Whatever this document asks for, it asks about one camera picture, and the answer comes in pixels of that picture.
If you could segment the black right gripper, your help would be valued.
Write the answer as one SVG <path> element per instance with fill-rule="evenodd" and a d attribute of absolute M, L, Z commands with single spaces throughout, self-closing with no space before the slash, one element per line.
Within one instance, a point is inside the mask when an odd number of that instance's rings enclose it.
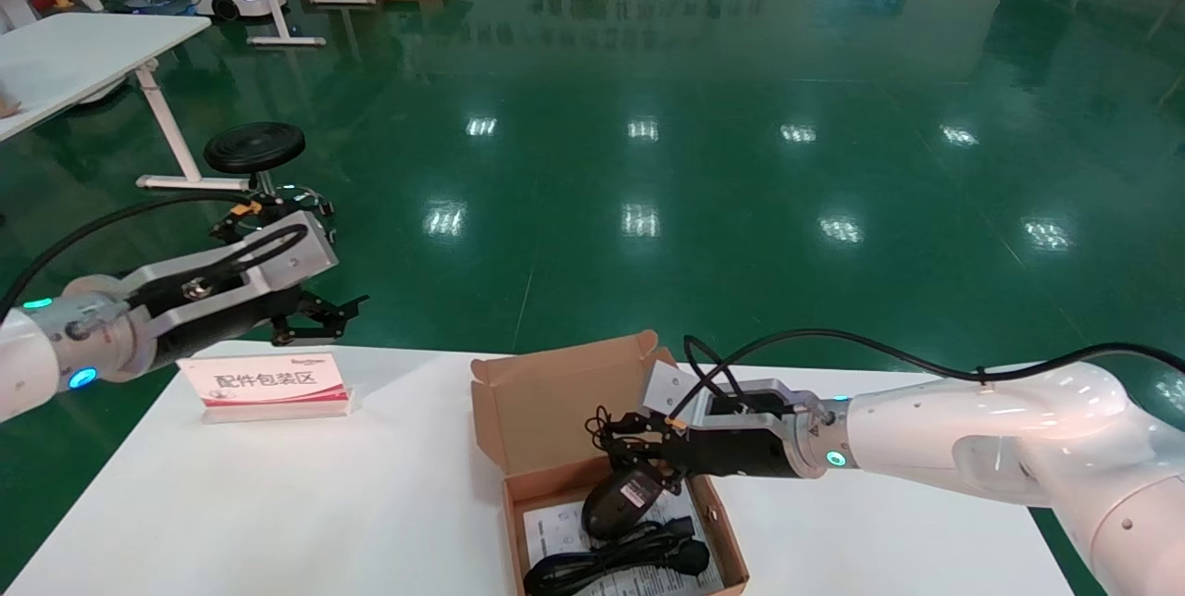
<path fill-rule="evenodd" d="M 609 455 L 614 472 L 641 470 L 662 491 L 685 491 L 691 478 L 822 478 L 827 467 L 811 454 L 798 427 L 675 427 L 656 412 L 627 412 L 619 418 L 597 406 L 585 419 L 592 447 Z M 656 453 L 680 453 L 661 459 Z"/>

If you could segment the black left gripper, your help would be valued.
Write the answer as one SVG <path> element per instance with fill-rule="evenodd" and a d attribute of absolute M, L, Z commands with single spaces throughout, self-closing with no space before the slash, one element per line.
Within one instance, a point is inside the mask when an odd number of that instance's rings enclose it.
<path fill-rule="evenodd" d="M 369 295 L 334 305 L 316 293 L 302 293 L 301 287 L 273 291 L 254 297 L 245 305 L 220 309 L 206 318 L 196 318 L 166 331 L 156 338 L 156 355 L 153 367 L 168 366 L 182 357 L 194 355 L 225 340 L 241 338 L 260 325 L 271 323 L 271 344 L 332 344 L 342 338 L 344 323 L 359 318 L 361 305 L 371 300 Z M 294 327 L 288 316 L 297 313 L 318 325 Z"/>

